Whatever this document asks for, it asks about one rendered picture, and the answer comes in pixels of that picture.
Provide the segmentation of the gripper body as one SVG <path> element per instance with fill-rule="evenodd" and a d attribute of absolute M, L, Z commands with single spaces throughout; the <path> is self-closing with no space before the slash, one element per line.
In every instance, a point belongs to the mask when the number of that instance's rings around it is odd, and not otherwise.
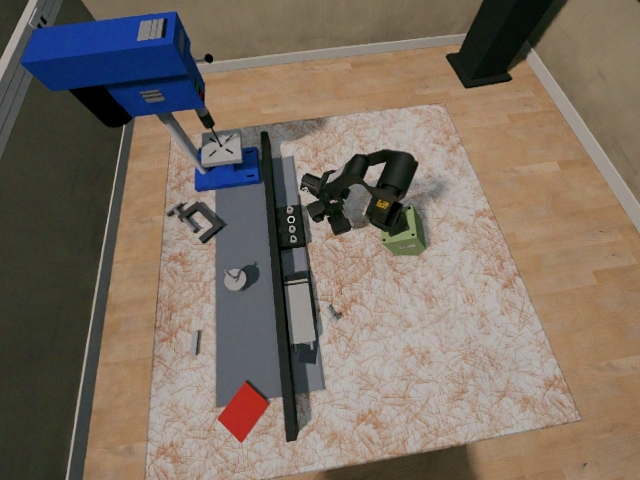
<path fill-rule="evenodd" d="M 333 223 L 330 225 L 331 229 L 333 231 L 333 234 L 335 236 L 341 235 L 343 233 L 349 232 L 352 228 L 348 218 L 344 218 L 344 214 L 343 214 L 343 206 L 344 200 L 342 200 L 342 202 L 339 205 L 336 206 L 331 206 L 329 204 L 326 203 L 326 201 L 324 200 L 324 204 L 326 205 L 327 209 L 329 210 L 330 216 L 333 220 Z M 344 218 L 344 219 L 343 219 Z"/>

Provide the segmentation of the red rectangular block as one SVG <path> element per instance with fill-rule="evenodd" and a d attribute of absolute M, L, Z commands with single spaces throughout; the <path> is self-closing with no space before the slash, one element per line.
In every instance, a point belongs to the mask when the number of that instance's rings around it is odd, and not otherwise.
<path fill-rule="evenodd" d="M 242 443 L 269 404 L 245 382 L 217 419 Z"/>

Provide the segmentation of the blue drill press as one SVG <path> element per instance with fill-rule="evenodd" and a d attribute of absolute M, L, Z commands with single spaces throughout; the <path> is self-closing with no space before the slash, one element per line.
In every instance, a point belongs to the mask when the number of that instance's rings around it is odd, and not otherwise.
<path fill-rule="evenodd" d="M 107 127 L 156 114 L 195 165 L 197 192 L 260 184 L 257 146 L 242 148 L 240 128 L 214 132 L 195 63 L 213 57 L 193 58 L 190 44 L 177 11 L 164 12 L 35 29 L 20 64 Z M 212 128 L 198 150 L 171 113 L 192 109 Z"/>

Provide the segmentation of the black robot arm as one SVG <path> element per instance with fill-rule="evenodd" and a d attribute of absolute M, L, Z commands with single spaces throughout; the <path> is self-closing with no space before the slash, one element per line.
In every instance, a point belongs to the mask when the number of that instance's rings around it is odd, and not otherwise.
<path fill-rule="evenodd" d="M 369 186 L 363 180 L 369 166 L 384 162 L 376 187 Z M 324 200 L 331 206 L 339 205 L 343 199 L 347 200 L 351 191 L 348 187 L 363 185 L 372 195 L 364 216 L 392 237 L 410 229 L 399 201 L 405 198 L 418 166 L 414 156 L 404 151 L 382 149 L 368 155 L 355 154 L 340 169 L 324 172 L 321 178 L 306 173 L 301 179 L 300 190 L 319 199 L 307 205 L 309 216 L 319 223 L 325 215 L 330 216 Z"/>

